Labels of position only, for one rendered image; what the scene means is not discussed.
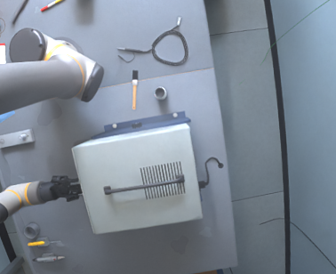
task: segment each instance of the gray table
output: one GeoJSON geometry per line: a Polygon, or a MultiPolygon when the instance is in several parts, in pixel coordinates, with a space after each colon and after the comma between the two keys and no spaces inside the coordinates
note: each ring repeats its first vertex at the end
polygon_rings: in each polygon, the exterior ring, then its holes
{"type": "MultiPolygon", "coordinates": [[[[13,216],[21,244],[35,273],[197,273],[236,265],[236,243],[228,164],[220,104],[204,2],[197,0],[75,0],[40,13],[47,4],[29,2],[17,24],[10,23],[17,4],[0,0],[5,30],[0,43],[10,43],[25,27],[48,36],[67,36],[84,54],[101,64],[105,78],[90,103],[50,100],[17,109],[0,124],[0,134],[32,128],[36,142],[0,150],[0,180],[4,187],[25,181],[49,181],[54,174],[76,177],[71,148],[102,133],[103,125],[186,111],[194,145],[197,175],[205,179],[204,161],[215,156],[226,168],[209,164],[211,184],[202,191],[204,218],[144,230],[94,235],[82,199],[64,199],[24,208],[13,216]],[[157,62],[151,54],[137,55],[129,64],[117,57],[116,48],[149,48],[182,16],[181,33],[189,46],[189,59],[180,67],[157,62]],[[132,70],[140,72],[137,110],[132,110],[132,70]],[[158,103],[153,91],[168,90],[158,103]],[[22,231],[29,222],[41,227],[41,236],[62,245],[27,247],[22,231]],[[65,255],[55,263],[35,263],[42,253],[65,255]]],[[[157,47],[167,59],[178,60],[183,48],[169,36],[157,47]]]]}

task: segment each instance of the black strip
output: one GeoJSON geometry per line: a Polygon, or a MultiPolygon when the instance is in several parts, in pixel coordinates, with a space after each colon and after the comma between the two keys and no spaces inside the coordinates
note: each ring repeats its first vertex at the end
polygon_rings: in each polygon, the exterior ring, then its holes
{"type": "MultiPolygon", "coordinates": [[[[270,0],[264,0],[266,7],[270,44],[276,42],[275,24],[273,21],[270,0]]],[[[290,183],[288,174],[287,139],[284,120],[284,98],[282,92],[281,71],[279,68],[278,50],[276,44],[272,47],[273,69],[276,81],[276,100],[278,105],[279,133],[282,149],[282,172],[284,179],[284,233],[285,233],[285,273],[291,274],[291,220],[290,220],[290,183]]]]}
{"type": "Polygon", "coordinates": [[[7,256],[9,257],[10,262],[16,259],[16,253],[13,249],[12,242],[9,237],[9,233],[7,233],[7,229],[4,226],[4,223],[0,224],[0,238],[1,241],[4,244],[4,250],[7,253],[7,256]]]}

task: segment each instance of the vent slot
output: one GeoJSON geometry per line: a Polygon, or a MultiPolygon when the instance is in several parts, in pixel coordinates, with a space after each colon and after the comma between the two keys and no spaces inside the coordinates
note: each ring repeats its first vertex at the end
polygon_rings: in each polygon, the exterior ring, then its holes
{"type": "MultiPolygon", "coordinates": [[[[180,162],[142,167],[140,173],[143,185],[173,181],[177,179],[178,175],[183,174],[180,162]]],[[[184,182],[144,189],[144,191],[146,199],[176,196],[186,193],[184,182]]]]}

